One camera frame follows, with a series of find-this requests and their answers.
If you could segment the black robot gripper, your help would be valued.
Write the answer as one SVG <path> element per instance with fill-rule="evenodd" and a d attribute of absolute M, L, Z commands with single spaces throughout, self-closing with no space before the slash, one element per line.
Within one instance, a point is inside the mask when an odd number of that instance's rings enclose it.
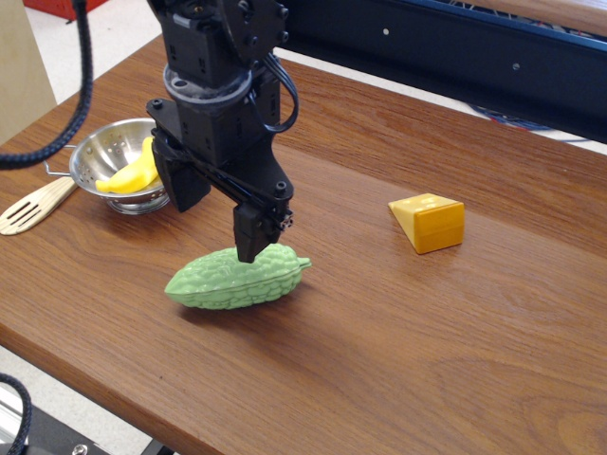
<path fill-rule="evenodd" d="M 293 116 L 280 120 L 280 91 L 295 85 L 279 64 L 236 73 L 217 87 L 165 68 L 170 98 L 153 99 L 156 122 L 152 150 L 169 199 L 179 212 L 217 188 L 239 204 L 233 210 L 238 260 L 253 263 L 292 223 L 293 187 L 272 152 L 275 135 Z"/>

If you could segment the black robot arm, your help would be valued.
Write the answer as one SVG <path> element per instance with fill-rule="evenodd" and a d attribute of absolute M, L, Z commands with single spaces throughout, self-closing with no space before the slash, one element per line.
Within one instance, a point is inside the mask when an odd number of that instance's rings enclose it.
<path fill-rule="evenodd" d="M 237 255 L 250 263 L 289 225 L 293 187 L 272 152 L 289 129 L 281 95 L 294 84 L 274 56 L 286 37 L 276 1 L 154 1 L 167 63 L 167 99 L 147 103 L 153 153 L 180 211 L 211 189 L 233 200 Z"/>

